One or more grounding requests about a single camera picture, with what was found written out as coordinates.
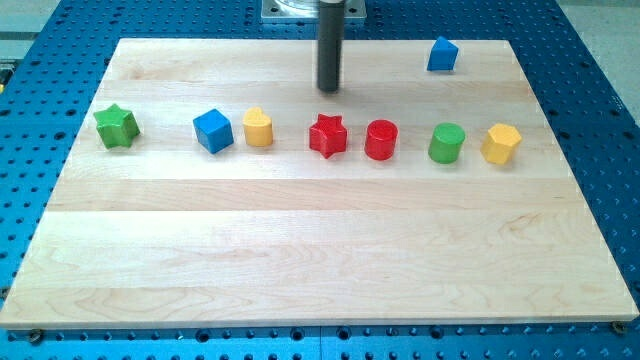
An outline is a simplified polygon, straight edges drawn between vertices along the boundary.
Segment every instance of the red star block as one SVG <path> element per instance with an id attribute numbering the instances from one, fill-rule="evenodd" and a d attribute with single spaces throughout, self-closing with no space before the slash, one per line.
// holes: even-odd
<path id="1" fill-rule="evenodd" d="M 318 121 L 309 128 L 309 147 L 325 159 L 346 151 L 347 129 L 342 126 L 342 116 L 318 114 Z"/>

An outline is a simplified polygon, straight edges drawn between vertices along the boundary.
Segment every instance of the red cylinder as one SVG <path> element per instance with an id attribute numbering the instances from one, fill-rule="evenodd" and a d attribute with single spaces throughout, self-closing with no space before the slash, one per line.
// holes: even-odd
<path id="1" fill-rule="evenodd" d="M 375 120 L 367 127 L 364 152 L 374 160 L 387 160 L 393 156 L 398 128 L 389 120 Z"/>

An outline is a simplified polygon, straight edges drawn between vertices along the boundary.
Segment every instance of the blue pentagon block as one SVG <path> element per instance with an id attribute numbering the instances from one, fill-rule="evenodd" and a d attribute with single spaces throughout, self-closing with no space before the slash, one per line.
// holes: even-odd
<path id="1" fill-rule="evenodd" d="M 217 109 L 193 119 L 193 126 L 198 142 L 212 154 L 233 144 L 231 123 Z"/>
<path id="2" fill-rule="evenodd" d="M 456 63 L 457 56 L 458 47 L 453 45 L 444 37 L 439 36 L 431 48 L 431 55 L 429 55 L 427 70 L 453 70 L 453 65 Z"/>

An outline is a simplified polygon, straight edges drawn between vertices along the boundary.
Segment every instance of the metal base plate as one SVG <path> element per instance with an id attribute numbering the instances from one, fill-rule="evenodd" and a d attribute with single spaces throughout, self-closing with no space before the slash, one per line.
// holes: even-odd
<path id="1" fill-rule="evenodd" d="M 262 0 L 262 23 L 315 23 L 318 21 L 318 11 L 308 5 L 309 1 Z M 347 23 L 364 23 L 367 18 L 365 0 L 347 0 L 344 16 Z"/>

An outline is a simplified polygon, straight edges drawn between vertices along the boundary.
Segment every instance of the green star block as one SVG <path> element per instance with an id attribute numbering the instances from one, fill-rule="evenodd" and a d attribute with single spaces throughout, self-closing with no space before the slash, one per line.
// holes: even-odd
<path id="1" fill-rule="evenodd" d="M 133 138 L 140 134 L 131 110 L 121 109 L 117 104 L 95 112 L 93 116 L 98 121 L 98 134 L 107 149 L 115 146 L 131 147 Z"/>

